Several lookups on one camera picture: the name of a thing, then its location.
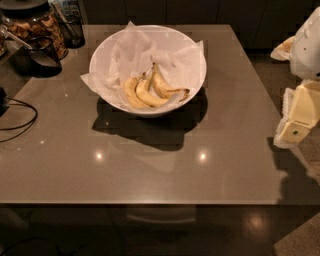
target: food in jar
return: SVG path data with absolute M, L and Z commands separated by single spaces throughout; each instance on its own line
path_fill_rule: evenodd
M 8 30 L 24 41 L 40 36 L 52 38 L 59 59 L 63 59 L 68 53 L 54 12 L 51 12 L 40 20 L 30 19 L 29 22 L 12 20 L 12 24 L 8 26 Z

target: floor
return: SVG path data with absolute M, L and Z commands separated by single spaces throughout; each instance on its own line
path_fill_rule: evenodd
M 288 63 L 273 61 L 269 52 L 250 53 L 249 58 L 281 113 L 284 89 L 295 88 L 300 80 L 290 73 Z M 317 126 L 299 147 L 320 184 L 319 142 Z M 152 221 L 175 211 L 168 206 L 136 208 Z M 221 205 L 184 210 L 193 214 L 189 222 L 160 224 L 129 218 L 124 206 L 4 205 L 0 207 L 0 256 L 8 248 L 6 256 L 270 256 L 274 244 L 317 215 L 320 206 Z M 304 237 L 320 241 L 319 233 Z

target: white bowl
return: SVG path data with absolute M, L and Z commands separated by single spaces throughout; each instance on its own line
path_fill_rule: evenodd
M 187 47 L 199 48 L 199 55 L 195 60 L 196 63 L 199 63 L 199 72 L 195 72 L 195 74 L 193 74 L 192 84 L 183 86 L 185 88 L 188 88 L 190 90 L 190 93 L 189 97 L 179 104 L 168 105 L 167 107 L 162 108 L 161 111 L 156 111 L 155 109 L 155 111 L 150 110 L 146 112 L 140 109 L 128 109 L 126 107 L 123 107 L 123 104 L 119 104 L 118 100 L 114 101 L 112 100 L 112 97 L 104 97 L 104 95 L 106 95 L 105 93 L 101 93 L 101 91 L 100 93 L 97 92 L 106 102 L 117 109 L 141 117 L 157 117 L 180 108 L 181 106 L 189 102 L 199 92 L 206 76 L 206 60 L 199 45 L 196 44 L 191 38 L 177 30 L 155 25 L 137 26 L 137 28 L 145 35 L 147 35 L 150 39 L 154 40 L 157 45 L 157 49 L 160 51 L 175 53 Z M 124 30 L 121 30 L 108 37 L 98 46 L 90 61 L 90 73 L 99 73 L 103 75 L 106 73 L 106 70 L 110 68 L 112 49 L 116 43 L 115 38 L 119 38 L 119 36 L 121 36 L 121 33 L 124 33 Z

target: bowl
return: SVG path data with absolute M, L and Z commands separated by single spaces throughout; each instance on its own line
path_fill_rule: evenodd
M 196 71 L 194 72 L 194 74 L 192 74 L 191 76 L 189 75 L 190 79 L 185 79 L 183 83 L 183 87 L 190 90 L 189 96 L 185 100 L 178 102 L 177 104 L 167 104 L 167 106 L 154 109 L 152 108 L 146 111 L 138 108 L 128 108 L 124 104 L 121 104 L 121 101 L 118 99 L 118 95 L 116 95 L 116 93 L 114 93 L 114 95 L 110 95 L 113 92 L 108 88 L 101 89 L 100 86 L 99 90 L 92 88 L 91 89 L 99 94 L 101 98 L 104 99 L 107 103 L 117 109 L 146 118 L 158 117 L 187 104 L 199 92 L 206 76 L 206 60 L 203 55 L 201 44 L 197 44 L 190 37 L 175 29 L 155 25 L 136 26 L 136 28 L 139 29 L 139 31 L 143 32 L 144 35 L 152 40 L 152 42 L 155 42 L 156 49 L 160 53 L 162 52 L 175 54 L 177 52 L 183 51 L 184 49 L 196 49 L 196 51 L 199 52 L 199 54 L 196 53 L 195 55 L 192 55 L 194 56 L 194 59 L 186 57 L 186 63 L 182 67 L 182 69 L 186 69 L 186 74 L 190 74 L 190 70 L 187 69 L 191 64 L 196 65 Z M 123 33 L 125 33 L 125 30 L 121 30 L 113 34 L 98 46 L 91 58 L 89 73 L 97 73 L 102 76 L 106 76 L 107 79 L 108 72 L 106 70 L 110 69 L 110 66 L 112 65 L 112 59 L 114 60 L 114 56 L 112 56 L 112 50 L 114 49 L 114 46 L 117 42 L 116 39 L 124 35 Z M 163 71 L 165 72 L 165 74 L 170 73 L 170 70 Z

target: table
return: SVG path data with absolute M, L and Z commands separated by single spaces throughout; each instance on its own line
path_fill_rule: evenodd
M 63 71 L 15 96 L 39 118 L 0 144 L 0 203 L 319 204 L 299 149 L 272 146 L 280 115 L 231 27 L 171 27 L 204 41 L 207 77 L 195 99 L 158 119 L 113 109 L 80 75 L 123 26 L 84 25 L 86 45 L 69 50 Z M 31 115 L 11 107 L 0 125 Z

